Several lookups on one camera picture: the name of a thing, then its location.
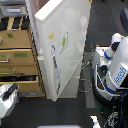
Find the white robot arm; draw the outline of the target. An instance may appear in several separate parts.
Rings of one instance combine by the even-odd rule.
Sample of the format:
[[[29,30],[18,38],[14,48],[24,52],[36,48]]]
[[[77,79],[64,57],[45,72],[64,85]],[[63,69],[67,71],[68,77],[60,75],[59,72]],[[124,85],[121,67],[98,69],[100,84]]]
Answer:
[[[0,87],[0,119],[11,114],[18,97],[18,86],[13,84],[3,84]]]

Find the white robot base front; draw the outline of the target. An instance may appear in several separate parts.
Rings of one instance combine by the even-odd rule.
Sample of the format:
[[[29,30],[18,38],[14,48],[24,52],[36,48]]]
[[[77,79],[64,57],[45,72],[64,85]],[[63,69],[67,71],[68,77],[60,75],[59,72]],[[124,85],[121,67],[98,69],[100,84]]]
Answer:
[[[90,118],[93,121],[92,128],[101,128],[97,116],[91,115]],[[50,125],[50,126],[38,126],[37,128],[82,128],[79,125]]]

